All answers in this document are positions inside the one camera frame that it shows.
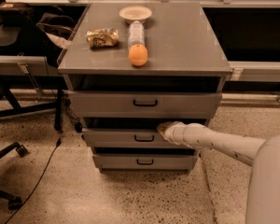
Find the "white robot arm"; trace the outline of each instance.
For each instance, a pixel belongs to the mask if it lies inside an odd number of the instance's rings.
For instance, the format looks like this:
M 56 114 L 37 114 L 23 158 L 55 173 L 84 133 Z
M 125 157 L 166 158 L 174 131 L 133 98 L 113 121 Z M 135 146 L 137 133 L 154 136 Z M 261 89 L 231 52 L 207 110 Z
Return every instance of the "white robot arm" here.
M 213 148 L 252 166 L 246 224 L 280 224 L 280 135 L 269 140 L 218 133 L 191 123 L 168 122 L 158 131 L 170 143 Z

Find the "concrete floor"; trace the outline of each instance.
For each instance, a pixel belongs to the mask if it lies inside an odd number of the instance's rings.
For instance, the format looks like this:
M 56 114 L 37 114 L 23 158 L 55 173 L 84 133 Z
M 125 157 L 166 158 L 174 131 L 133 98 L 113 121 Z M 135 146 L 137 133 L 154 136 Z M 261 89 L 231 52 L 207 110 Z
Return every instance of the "concrete floor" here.
M 53 125 L 54 111 L 0 119 L 0 149 L 19 141 L 30 151 L 24 158 L 12 151 L 0 160 L 0 189 L 27 199 L 59 138 Z M 210 128 L 269 138 L 280 134 L 280 107 L 272 99 L 226 98 Z M 189 174 L 100 173 L 63 115 L 61 145 L 29 201 L 8 223 L 244 224 L 249 175 L 250 167 L 214 150 L 202 153 Z M 0 199 L 0 224 L 14 213 Z

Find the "desk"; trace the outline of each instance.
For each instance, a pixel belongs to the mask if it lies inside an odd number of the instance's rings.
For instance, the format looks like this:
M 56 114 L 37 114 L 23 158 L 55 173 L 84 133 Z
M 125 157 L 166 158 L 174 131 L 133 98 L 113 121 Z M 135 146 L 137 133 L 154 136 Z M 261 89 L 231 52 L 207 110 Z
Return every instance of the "desk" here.
M 148 62 L 128 61 L 127 6 L 149 7 Z M 86 32 L 112 27 L 119 45 L 89 49 Z M 164 141 L 156 127 L 167 120 L 207 125 L 231 73 L 199 2 L 92 3 L 66 52 L 64 75 L 72 107 L 97 168 L 191 170 L 197 152 Z

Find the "drawer handle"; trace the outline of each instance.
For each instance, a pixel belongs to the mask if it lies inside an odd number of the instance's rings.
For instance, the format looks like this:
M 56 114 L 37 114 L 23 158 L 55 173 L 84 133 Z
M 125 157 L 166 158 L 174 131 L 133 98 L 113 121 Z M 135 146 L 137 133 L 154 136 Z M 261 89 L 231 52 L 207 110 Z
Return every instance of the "drawer handle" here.
M 152 137 L 150 139 L 139 139 L 137 138 L 137 135 L 135 135 L 133 137 L 134 141 L 137 141 L 137 142 L 152 142 L 155 140 L 155 135 L 152 135 Z
M 153 160 L 151 160 L 151 161 L 140 161 L 140 160 L 137 160 L 137 164 L 138 165 L 152 165 L 153 164 Z
M 158 105 L 158 101 L 155 100 L 154 104 L 138 104 L 136 100 L 133 100 L 133 105 L 135 106 L 143 106 L 143 107 L 153 107 Z

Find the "black cable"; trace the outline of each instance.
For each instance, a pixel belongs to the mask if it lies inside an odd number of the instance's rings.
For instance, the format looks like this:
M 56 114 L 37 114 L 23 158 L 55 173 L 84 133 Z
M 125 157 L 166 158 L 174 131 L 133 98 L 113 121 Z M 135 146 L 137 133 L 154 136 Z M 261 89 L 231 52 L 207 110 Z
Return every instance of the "black cable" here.
M 45 167 L 45 169 L 44 169 L 42 175 L 39 177 L 38 182 L 37 182 L 36 185 L 35 185 L 35 188 L 32 190 L 32 192 L 29 194 L 29 196 L 26 198 L 26 200 L 22 203 L 22 206 L 21 206 L 19 209 L 17 209 L 17 211 L 15 211 L 15 212 L 9 217 L 9 219 L 6 221 L 5 224 L 8 224 L 8 222 L 21 210 L 22 207 L 24 207 L 24 205 L 29 201 L 29 199 L 31 198 L 31 196 L 35 193 L 35 190 L 37 189 L 37 187 L 38 187 L 40 181 L 42 180 L 42 178 L 43 178 L 45 172 L 47 171 L 47 168 L 48 168 L 48 166 L 49 166 L 49 163 L 50 163 L 51 158 L 53 157 L 53 154 L 55 153 L 57 147 L 58 147 L 61 143 L 62 143 L 62 132 L 61 132 L 61 135 L 60 135 L 59 139 L 58 139 L 57 142 L 56 142 L 55 148 L 53 149 L 52 153 L 51 153 L 50 156 L 49 156 L 49 160 L 48 160 L 48 162 L 47 162 L 47 164 L 46 164 L 46 167 Z

